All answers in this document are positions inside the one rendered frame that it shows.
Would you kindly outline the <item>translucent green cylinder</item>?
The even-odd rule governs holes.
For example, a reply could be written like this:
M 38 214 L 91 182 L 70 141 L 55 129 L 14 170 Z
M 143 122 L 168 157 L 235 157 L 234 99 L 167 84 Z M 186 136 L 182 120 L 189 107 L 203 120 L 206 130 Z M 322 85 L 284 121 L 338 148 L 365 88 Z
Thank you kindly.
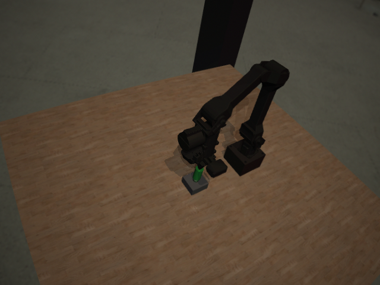
M 202 169 L 199 170 L 198 166 L 196 166 L 195 172 L 194 172 L 194 175 L 193 175 L 193 179 L 195 181 L 199 181 L 201 179 L 203 171 L 204 171 L 204 168 L 202 168 Z

